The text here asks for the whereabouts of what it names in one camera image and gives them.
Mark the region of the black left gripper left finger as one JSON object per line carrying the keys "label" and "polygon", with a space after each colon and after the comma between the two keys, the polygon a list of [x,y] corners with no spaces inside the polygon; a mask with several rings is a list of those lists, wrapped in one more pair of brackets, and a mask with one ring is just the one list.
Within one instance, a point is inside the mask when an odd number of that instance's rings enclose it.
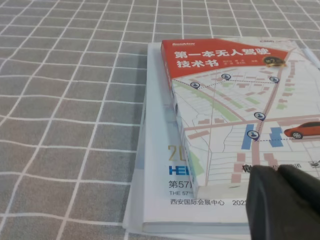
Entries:
{"label": "black left gripper left finger", "polygon": [[279,210],[285,186],[283,178],[273,168],[252,167],[246,197],[252,240],[280,240],[284,237]]}

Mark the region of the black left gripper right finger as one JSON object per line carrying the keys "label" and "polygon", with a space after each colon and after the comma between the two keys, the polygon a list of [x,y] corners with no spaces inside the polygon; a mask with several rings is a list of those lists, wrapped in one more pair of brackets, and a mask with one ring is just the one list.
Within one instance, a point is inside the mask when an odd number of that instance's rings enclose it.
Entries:
{"label": "black left gripper right finger", "polygon": [[320,238],[320,180],[291,165],[278,172],[289,186],[288,213],[283,230],[287,240]]}

